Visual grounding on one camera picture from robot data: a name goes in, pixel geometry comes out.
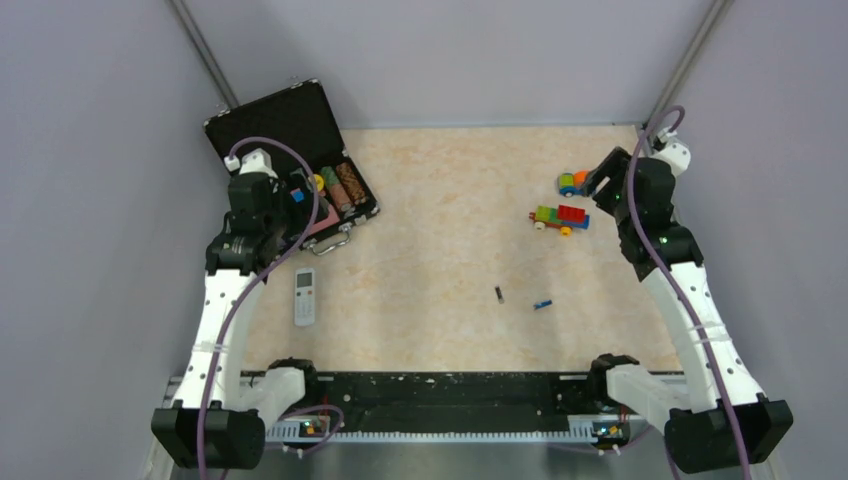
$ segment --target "remote control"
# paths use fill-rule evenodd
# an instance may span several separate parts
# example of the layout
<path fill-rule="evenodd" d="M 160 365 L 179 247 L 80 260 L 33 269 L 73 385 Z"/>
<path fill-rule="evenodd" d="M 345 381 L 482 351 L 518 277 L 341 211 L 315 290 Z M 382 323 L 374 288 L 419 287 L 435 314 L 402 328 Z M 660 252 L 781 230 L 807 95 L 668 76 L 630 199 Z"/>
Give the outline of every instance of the remote control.
<path fill-rule="evenodd" d="M 307 327 L 315 323 L 315 269 L 294 272 L 294 324 Z"/>

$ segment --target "toy vehicle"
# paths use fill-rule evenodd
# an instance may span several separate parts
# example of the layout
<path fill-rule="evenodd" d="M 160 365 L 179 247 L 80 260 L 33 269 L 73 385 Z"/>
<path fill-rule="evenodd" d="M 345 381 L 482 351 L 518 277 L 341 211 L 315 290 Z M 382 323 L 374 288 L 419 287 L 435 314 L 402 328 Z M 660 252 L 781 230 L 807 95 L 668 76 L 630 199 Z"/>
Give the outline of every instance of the toy vehicle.
<path fill-rule="evenodd" d="M 571 235 L 575 228 L 589 228 L 589 215 L 586 215 L 586 210 L 582 208 L 560 205 L 559 208 L 553 209 L 539 205 L 535 212 L 530 212 L 529 217 L 535 222 L 533 227 L 536 230 L 544 230 L 545 227 L 558 228 L 564 237 Z"/>
<path fill-rule="evenodd" d="M 560 195 L 571 197 L 579 194 L 580 187 L 583 186 L 583 182 L 586 181 L 586 175 L 588 174 L 588 170 L 581 170 L 577 173 L 563 173 L 560 175 L 557 181 Z"/>

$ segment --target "wooden tabletop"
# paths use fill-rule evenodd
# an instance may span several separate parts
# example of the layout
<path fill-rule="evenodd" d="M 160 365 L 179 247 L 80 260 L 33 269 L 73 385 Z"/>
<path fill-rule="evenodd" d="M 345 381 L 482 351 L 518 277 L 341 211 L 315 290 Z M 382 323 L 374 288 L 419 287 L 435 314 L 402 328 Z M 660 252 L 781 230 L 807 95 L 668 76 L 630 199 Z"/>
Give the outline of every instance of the wooden tabletop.
<path fill-rule="evenodd" d="M 591 169 L 633 127 L 343 132 L 381 213 L 323 257 L 272 273 L 246 369 L 307 358 L 319 370 L 582 371 L 601 353 L 679 370 L 668 332 L 619 252 L 613 219 L 560 196 L 560 173 Z M 588 230 L 536 231 L 539 205 L 585 208 Z M 316 323 L 293 321 L 294 270 L 316 270 Z M 499 285 L 505 302 L 499 304 Z M 534 311 L 543 300 L 553 304 Z"/>

